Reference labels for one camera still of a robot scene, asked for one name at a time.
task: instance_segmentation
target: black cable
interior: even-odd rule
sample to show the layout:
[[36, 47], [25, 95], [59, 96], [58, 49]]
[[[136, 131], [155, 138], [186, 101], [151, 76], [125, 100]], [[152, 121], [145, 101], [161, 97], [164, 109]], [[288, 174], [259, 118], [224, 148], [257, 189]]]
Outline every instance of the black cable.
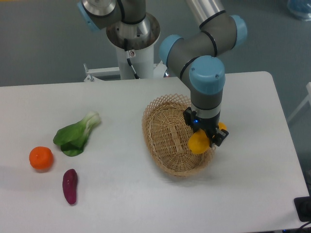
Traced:
[[311, 221], [310, 221], [310, 222], [307, 222], [307, 223], [303, 224], [301, 227], [299, 227], [299, 228], [297, 229], [296, 233], [300, 233], [301, 230], [302, 230], [305, 226], [307, 226], [307, 225], [309, 225], [309, 224], [311, 224]]

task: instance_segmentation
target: white stand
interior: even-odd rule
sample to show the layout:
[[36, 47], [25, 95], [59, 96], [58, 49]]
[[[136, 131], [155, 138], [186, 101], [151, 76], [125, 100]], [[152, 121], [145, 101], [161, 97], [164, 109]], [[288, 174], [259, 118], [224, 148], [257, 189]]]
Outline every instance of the white stand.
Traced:
[[[120, 75], [119, 67], [88, 69], [86, 64], [84, 64], [84, 68], [86, 72], [86, 78], [84, 79], [84, 82], [104, 81], [105, 77]], [[163, 64], [162, 61], [158, 64], [154, 64], [154, 78], [163, 78], [166, 70], [167, 67]]]
[[310, 104], [311, 106], [311, 82], [307, 84], [308, 95], [304, 98], [304, 100], [298, 105], [298, 107], [290, 114], [287, 118], [287, 123], [289, 124], [292, 119], [297, 115], [297, 113], [306, 105]]

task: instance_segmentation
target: yellow object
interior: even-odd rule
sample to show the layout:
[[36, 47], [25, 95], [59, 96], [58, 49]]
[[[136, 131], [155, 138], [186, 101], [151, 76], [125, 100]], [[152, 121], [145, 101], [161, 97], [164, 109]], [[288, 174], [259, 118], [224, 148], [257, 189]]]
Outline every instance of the yellow object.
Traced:
[[218, 126], [219, 126], [220, 130], [227, 130], [227, 126], [225, 124], [223, 124], [222, 122], [219, 122]]
[[199, 129], [188, 141], [188, 147], [194, 154], [202, 154], [209, 148], [209, 138], [205, 132]]

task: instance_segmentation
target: bok choy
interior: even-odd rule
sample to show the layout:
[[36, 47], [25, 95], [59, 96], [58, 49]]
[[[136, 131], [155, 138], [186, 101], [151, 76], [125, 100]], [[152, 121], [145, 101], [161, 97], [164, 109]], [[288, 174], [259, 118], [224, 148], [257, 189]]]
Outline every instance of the bok choy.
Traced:
[[101, 122], [97, 112], [89, 112], [82, 120], [57, 131], [53, 143], [70, 157], [81, 154], [91, 130]]

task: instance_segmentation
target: white table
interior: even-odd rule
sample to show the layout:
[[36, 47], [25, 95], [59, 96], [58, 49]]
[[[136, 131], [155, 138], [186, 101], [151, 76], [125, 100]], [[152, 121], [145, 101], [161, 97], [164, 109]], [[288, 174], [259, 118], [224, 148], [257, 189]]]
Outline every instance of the white table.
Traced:
[[[153, 99], [189, 95], [177, 79], [0, 88], [1, 233], [244, 233], [297, 228], [293, 199], [308, 191], [270, 74], [227, 74], [221, 121], [229, 136], [190, 179], [160, 171], [141, 118]], [[56, 131], [89, 110], [102, 117], [83, 154], [65, 156]], [[53, 168], [36, 173], [29, 152], [51, 148]], [[76, 169], [78, 201], [62, 191]]]

